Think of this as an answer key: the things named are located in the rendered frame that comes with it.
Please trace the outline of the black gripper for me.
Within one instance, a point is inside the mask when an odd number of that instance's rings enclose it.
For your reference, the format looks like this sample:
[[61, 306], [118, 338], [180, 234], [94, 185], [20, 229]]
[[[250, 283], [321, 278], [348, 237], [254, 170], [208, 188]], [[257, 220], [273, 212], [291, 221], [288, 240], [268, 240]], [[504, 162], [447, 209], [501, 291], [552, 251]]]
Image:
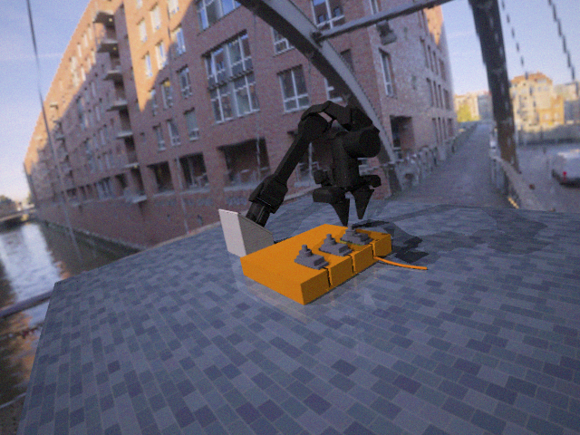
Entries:
[[316, 188], [313, 192], [314, 202], [330, 203], [338, 214], [342, 225], [347, 227], [349, 218], [350, 199], [345, 192], [351, 191], [355, 198], [356, 210], [359, 219], [363, 215], [374, 189], [381, 185], [377, 175], [363, 174], [360, 176], [359, 166], [362, 161], [358, 158], [333, 159], [330, 169], [334, 169], [335, 182], [333, 186]]

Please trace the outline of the orange flat deck plate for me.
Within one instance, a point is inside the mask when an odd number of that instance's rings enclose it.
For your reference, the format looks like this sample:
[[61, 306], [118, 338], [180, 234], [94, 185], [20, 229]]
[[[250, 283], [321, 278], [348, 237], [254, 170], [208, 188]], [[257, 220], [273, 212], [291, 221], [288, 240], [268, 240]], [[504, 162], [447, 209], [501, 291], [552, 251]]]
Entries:
[[372, 241], [340, 241], [347, 228], [324, 224], [242, 256], [244, 276], [305, 305], [392, 251], [388, 233], [356, 229]]

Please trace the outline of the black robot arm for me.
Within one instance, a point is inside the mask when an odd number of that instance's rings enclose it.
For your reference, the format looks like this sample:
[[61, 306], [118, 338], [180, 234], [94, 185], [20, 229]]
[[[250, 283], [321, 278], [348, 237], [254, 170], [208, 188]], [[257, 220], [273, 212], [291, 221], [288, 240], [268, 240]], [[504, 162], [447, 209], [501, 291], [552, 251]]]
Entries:
[[[318, 112], [324, 112], [332, 120], [327, 122]], [[335, 120], [349, 132], [330, 130]], [[373, 158], [381, 150], [378, 136], [380, 131], [372, 125], [372, 120], [355, 105], [343, 107], [332, 101], [312, 105], [301, 115], [298, 135], [275, 172], [264, 178], [250, 194], [248, 201], [252, 204], [246, 213], [246, 218], [262, 227], [266, 225], [269, 214], [275, 214], [284, 201], [288, 191], [286, 182], [309, 147], [309, 143], [320, 138], [327, 130], [329, 134], [325, 139], [331, 142], [333, 159]], [[314, 172], [316, 184], [321, 184], [322, 187], [333, 186], [335, 176], [334, 169], [330, 169], [330, 164], [329, 170], [321, 169]]]

